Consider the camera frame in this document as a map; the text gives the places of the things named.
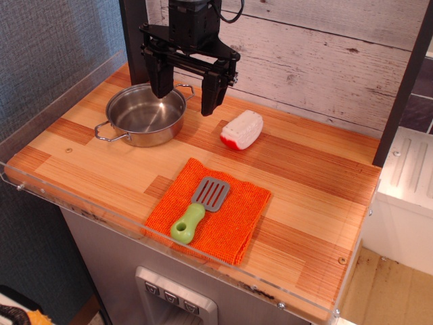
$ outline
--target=sponge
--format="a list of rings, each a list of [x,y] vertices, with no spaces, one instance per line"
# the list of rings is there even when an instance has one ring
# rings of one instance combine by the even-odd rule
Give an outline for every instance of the sponge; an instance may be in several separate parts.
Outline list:
[[[262,128],[262,116],[252,110],[246,110],[223,127],[220,139],[231,149],[243,150],[256,141]]]

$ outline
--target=green spatula handle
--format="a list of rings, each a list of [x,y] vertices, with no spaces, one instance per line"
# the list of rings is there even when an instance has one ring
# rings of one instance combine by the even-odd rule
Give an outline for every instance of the green spatula handle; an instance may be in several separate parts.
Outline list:
[[[205,212],[201,204],[191,203],[185,214],[171,226],[171,236],[183,244],[189,244],[193,240],[197,224],[203,219]]]

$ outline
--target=stainless steel pot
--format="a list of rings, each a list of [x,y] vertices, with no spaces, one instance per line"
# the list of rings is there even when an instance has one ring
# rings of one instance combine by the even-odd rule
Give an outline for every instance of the stainless steel pot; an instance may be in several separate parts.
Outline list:
[[[171,140],[182,129],[187,100],[196,94],[191,85],[175,87],[189,87],[192,95],[185,99],[179,90],[173,89],[159,99],[152,93],[150,84],[134,85],[118,92],[107,104],[108,121],[95,127],[95,137],[108,142],[123,139],[138,147],[157,146]],[[118,135],[113,139],[98,135],[99,128],[108,123]]]

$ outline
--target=pot handle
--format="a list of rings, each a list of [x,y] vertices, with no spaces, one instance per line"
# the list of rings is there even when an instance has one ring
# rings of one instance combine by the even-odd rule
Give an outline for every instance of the pot handle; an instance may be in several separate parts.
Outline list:
[[[99,139],[99,140],[104,140],[104,141],[108,141],[108,142],[114,142],[114,141],[116,141],[116,140],[119,140],[119,139],[122,139],[123,137],[128,137],[128,140],[130,141],[131,140],[131,136],[129,135],[129,133],[125,133],[125,134],[122,134],[122,135],[119,135],[118,137],[115,137],[114,139],[108,139],[107,137],[100,137],[100,136],[98,136],[98,129],[100,128],[100,127],[103,127],[105,124],[108,124],[109,123],[109,121],[105,121],[104,123],[101,123],[101,124],[99,124],[99,125],[97,125],[96,127],[95,127],[95,137],[97,138],[97,139]]]
[[[196,95],[196,91],[194,90],[194,87],[192,87],[191,85],[187,85],[186,83],[178,83],[177,85],[175,85],[175,88],[176,87],[189,87],[189,88],[191,88],[192,95],[190,95],[188,98],[185,99],[186,102]]]

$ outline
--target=gray fabric wall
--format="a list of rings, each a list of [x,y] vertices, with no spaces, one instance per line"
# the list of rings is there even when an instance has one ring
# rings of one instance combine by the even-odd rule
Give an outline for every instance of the gray fabric wall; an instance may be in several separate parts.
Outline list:
[[[0,1],[0,142],[119,51],[118,0]],[[60,210],[4,182],[0,284],[56,324],[69,323],[92,295]]]

